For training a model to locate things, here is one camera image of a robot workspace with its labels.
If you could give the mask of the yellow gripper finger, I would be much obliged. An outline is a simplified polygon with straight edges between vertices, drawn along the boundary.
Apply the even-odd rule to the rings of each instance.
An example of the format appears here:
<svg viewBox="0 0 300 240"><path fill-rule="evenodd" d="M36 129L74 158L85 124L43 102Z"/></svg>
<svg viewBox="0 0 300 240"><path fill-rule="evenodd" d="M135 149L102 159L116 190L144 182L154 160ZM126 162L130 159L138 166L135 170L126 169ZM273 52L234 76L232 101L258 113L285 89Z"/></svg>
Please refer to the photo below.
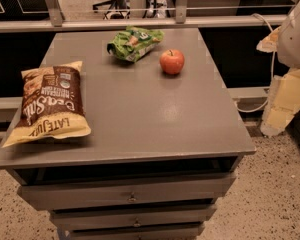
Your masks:
<svg viewBox="0 0 300 240"><path fill-rule="evenodd" d="M267 35L257 44L256 49L266 53L276 52L279 31L279 27L274 29L269 35Z"/></svg>
<svg viewBox="0 0 300 240"><path fill-rule="evenodd" d="M282 133L300 111L300 69L291 68L284 76L271 82L268 104L261 122L263 135L272 137Z"/></svg>

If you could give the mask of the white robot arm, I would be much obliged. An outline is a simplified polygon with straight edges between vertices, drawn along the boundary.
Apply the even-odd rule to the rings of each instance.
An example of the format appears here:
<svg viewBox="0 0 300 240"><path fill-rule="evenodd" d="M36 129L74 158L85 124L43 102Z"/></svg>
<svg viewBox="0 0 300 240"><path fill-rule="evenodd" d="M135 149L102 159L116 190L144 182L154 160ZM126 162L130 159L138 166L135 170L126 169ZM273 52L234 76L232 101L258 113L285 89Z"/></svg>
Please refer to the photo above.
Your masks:
<svg viewBox="0 0 300 240"><path fill-rule="evenodd" d="M300 111L300 1L281 26L258 43L257 49L276 52L278 61L289 68L283 76L271 80L262 115L261 132L272 137L283 132Z"/></svg>

